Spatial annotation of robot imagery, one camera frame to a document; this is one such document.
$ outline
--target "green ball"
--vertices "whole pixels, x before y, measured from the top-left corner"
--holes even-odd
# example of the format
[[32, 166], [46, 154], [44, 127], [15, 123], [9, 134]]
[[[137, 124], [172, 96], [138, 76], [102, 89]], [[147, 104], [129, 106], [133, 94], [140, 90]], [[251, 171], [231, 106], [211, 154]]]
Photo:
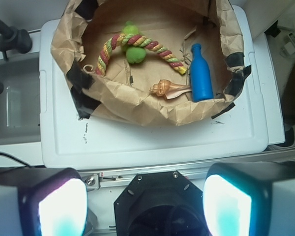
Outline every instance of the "green ball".
[[126, 51], [126, 58], [130, 64], [142, 62], [146, 55], [146, 50], [140, 47], [131, 46]]
[[126, 34], [132, 33], [134, 35], [140, 34], [138, 27], [136, 27], [131, 21], [126, 22], [126, 26], [122, 29], [121, 32]]

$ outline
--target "striped rope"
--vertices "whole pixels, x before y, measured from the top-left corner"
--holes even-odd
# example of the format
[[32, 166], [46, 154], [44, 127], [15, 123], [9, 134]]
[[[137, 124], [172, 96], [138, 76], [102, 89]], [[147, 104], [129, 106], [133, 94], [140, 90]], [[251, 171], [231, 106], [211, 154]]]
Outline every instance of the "striped rope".
[[156, 52], [162, 59], [169, 63], [169, 65], [178, 71], [181, 75], [186, 72], [186, 67], [181, 63], [181, 61], [175, 57], [175, 55], [169, 51], [162, 44], [157, 41], [153, 41], [150, 38], [146, 38], [142, 35], [133, 34], [116, 34], [110, 38], [103, 46], [97, 61], [97, 67], [95, 73], [97, 75], [105, 75], [109, 58], [111, 57], [113, 50], [118, 46], [133, 45], [135, 47], [146, 48], [152, 52]]

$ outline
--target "white plastic bin lid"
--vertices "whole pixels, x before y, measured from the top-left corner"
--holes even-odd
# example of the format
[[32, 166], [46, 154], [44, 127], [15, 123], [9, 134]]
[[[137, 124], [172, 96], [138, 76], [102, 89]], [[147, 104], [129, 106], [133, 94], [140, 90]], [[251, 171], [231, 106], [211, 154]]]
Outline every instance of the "white plastic bin lid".
[[245, 81], [235, 107], [216, 119], [180, 127], [140, 127], [97, 117], [79, 120], [64, 74], [50, 45], [58, 20], [41, 31], [41, 142], [47, 167], [105, 169], [181, 163], [263, 151], [268, 144], [265, 108], [244, 11], [234, 7], [244, 35]]

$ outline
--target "led light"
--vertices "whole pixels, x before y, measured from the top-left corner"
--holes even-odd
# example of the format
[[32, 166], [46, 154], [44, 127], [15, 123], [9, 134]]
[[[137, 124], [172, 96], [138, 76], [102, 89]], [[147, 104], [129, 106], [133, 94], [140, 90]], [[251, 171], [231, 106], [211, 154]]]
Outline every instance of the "led light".
[[80, 179], [70, 179], [39, 203], [41, 235], [82, 235], [87, 208], [85, 184]]
[[203, 189], [203, 207], [213, 236], [248, 236], [251, 197], [219, 175], [209, 176]]

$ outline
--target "blue bottle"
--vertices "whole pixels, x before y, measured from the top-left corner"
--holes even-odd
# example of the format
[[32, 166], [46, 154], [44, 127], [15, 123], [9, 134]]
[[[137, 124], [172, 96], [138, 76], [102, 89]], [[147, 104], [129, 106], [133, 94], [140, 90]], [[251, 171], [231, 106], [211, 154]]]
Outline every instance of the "blue bottle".
[[206, 60], [201, 55], [201, 45], [192, 45], [193, 60], [190, 65], [190, 80], [193, 102], [212, 99], [213, 90], [210, 69]]

